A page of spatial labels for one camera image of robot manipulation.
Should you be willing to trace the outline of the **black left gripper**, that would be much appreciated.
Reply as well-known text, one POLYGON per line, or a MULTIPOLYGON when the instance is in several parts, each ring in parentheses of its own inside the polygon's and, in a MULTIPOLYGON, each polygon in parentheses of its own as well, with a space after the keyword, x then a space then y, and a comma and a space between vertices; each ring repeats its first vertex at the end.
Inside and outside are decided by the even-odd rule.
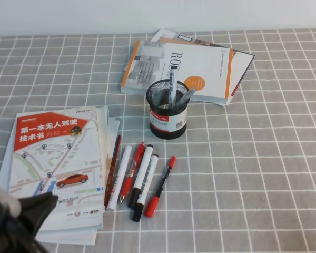
POLYGON ((36 235, 57 201, 51 192, 17 199, 0 188, 0 252, 47 252, 36 235))

